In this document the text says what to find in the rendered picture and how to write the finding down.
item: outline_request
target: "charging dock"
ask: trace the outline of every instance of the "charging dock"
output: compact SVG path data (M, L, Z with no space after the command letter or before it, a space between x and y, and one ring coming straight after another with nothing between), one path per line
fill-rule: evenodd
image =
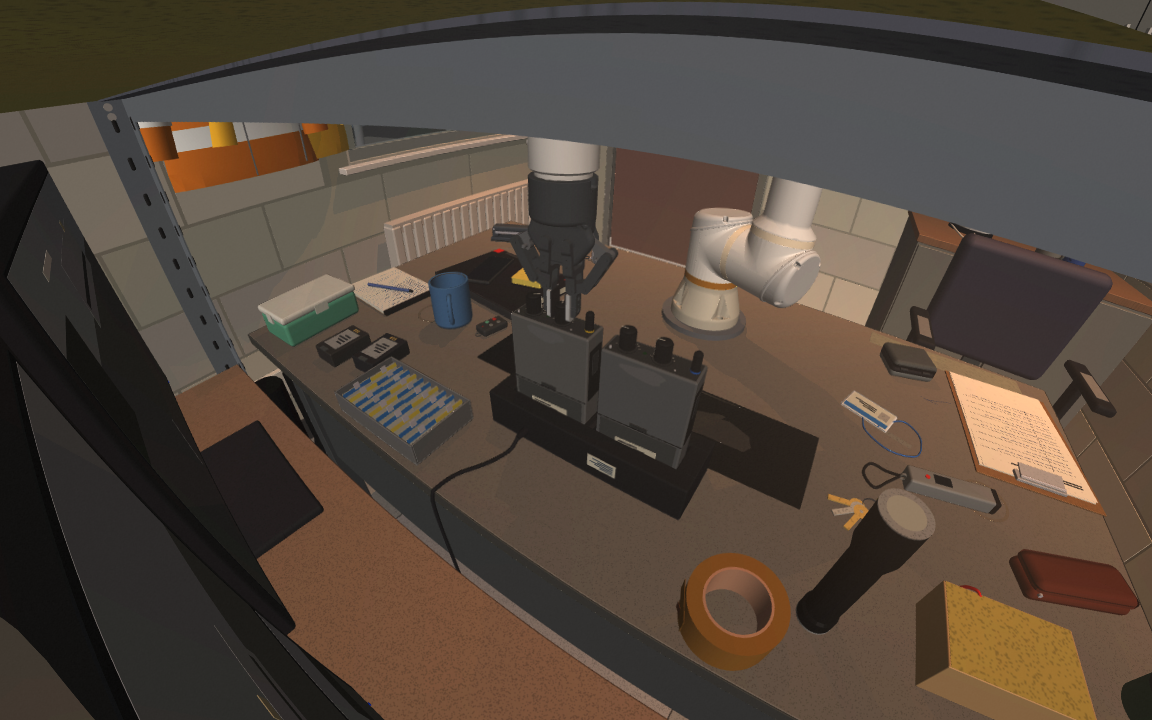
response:
M492 388L493 420L516 433L525 430L529 441L554 456L674 520L682 518L717 445L712 439L692 433L681 464L670 468L599 433L594 420L581 424L567 418L521 395L517 387L517 378L509 376Z

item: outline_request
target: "brown floor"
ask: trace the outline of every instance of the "brown floor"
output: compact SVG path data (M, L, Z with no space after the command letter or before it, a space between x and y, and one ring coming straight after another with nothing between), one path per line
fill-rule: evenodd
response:
M241 367L179 396L198 447L260 420L323 514L260 559L302 647L385 720L658 720L434 555Z

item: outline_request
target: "sheet of paper with text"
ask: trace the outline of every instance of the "sheet of paper with text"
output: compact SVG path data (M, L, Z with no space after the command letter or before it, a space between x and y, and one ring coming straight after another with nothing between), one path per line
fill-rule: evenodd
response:
M1041 400L967 376L946 374L980 465L1011 475L1016 462L1024 462L1064 478L1069 497L1100 503Z

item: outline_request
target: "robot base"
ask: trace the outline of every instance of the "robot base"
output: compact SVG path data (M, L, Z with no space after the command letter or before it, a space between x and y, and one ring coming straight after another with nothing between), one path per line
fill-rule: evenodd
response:
M492 388L492 419L554 456L636 498L674 520L682 518L705 475L714 441L692 434L677 469L650 458L599 433L594 422L581 424L517 392L515 376Z
M741 313L736 318L736 324L726 331L703 331L700 328L691 327L687 323L682 323L676 314L673 313L673 297L669 297L664 302L662 309L660 309L660 314L664 316L664 323L669 325L673 331L685 334L688 338L696 338L696 340L732 340L732 338L738 336L740 333L745 332L745 313Z

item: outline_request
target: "radiator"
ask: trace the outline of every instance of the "radiator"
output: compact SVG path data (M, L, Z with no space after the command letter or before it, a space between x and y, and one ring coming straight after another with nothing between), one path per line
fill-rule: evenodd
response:
M493 188L460 200L446 202L438 209L389 220L385 223L389 265L402 265L440 247L488 232L494 223L508 222L531 222L531 217L526 213L526 181Z

